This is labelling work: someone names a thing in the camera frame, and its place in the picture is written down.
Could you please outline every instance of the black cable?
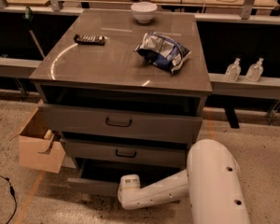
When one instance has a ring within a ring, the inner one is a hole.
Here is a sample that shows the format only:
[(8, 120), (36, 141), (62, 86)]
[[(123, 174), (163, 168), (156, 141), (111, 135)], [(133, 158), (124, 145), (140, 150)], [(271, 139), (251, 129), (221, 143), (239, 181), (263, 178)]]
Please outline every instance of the black cable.
[(10, 217), (10, 219), (7, 221), (7, 224), (9, 223), (9, 221), (15, 216), (16, 214), (16, 211), (17, 211), (17, 208), (18, 208), (18, 204), (17, 204), (17, 200), (16, 200), (16, 196), (15, 196), (15, 190), (14, 188), (12, 187), (11, 183), (9, 182), (9, 178), (8, 177), (3, 177), (2, 175), (0, 175), (1, 178), (5, 179), (6, 182), (8, 182), (9, 184), (9, 191), (10, 191), (10, 195), (12, 196), (14, 202), (15, 202), (15, 208), (13, 210), (13, 213)]

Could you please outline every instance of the floor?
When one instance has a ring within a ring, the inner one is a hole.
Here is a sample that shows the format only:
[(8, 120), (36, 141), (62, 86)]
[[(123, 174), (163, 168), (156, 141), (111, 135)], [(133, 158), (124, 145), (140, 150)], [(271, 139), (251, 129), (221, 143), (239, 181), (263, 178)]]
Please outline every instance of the floor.
[[(0, 91), (0, 175), (15, 190), (17, 211), (10, 223), (191, 223), (189, 200), (126, 211), (114, 198), (77, 193), (66, 185), (77, 171), (63, 167), (58, 175), (20, 167), (19, 129), (39, 97), (21, 101), (16, 91)], [(240, 129), (232, 129), (224, 111), (206, 107), (199, 140), (225, 145), (241, 166), (241, 186), (253, 224), (280, 224), (280, 113), (268, 125), (265, 113), (236, 110)], [(0, 224), (7, 223), (15, 204), (0, 177)]]

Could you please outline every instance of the snack bag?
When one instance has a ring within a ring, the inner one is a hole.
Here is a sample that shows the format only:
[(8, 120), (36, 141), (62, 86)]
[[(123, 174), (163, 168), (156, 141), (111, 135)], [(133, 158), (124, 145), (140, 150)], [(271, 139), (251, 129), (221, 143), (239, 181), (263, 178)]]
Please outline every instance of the snack bag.
[(172, 74), (180, 70), (190, 51), (172, 38), (156, 32), (146, 33), (135, 49), (147, 62)]

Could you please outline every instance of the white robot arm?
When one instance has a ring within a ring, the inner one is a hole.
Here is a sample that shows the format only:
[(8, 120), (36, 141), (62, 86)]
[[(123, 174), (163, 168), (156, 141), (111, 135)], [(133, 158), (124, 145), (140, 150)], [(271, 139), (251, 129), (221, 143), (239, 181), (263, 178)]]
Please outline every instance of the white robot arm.
[(249, 224), (239, 174), (232, 154), (205, 139), (190, 149), (186, 170), (142, 189), (138, 175), (125, 175), (118, 197), (122, 207), (131, 210), (189, 196), (194, 224)]

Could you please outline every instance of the white bottle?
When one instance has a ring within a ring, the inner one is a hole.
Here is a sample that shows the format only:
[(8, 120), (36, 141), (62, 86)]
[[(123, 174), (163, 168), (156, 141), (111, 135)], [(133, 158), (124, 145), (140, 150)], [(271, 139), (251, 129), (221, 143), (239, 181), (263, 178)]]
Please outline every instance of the white bottle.
[(241, 73), (240, 58), (236, 58), (234, 63), (231, 63), (226, 70), (225, 79), (229, 82), (234, 82), (238, 79)]
[(263, 72), (262, 62), (263, 62), (263, 58), (259, 58), (259, 60), (256, 63), (251, 64), (248, 72), (245, 75), (247, 80), (250, 80), (253, 82), (259, 81), (260, 76)]

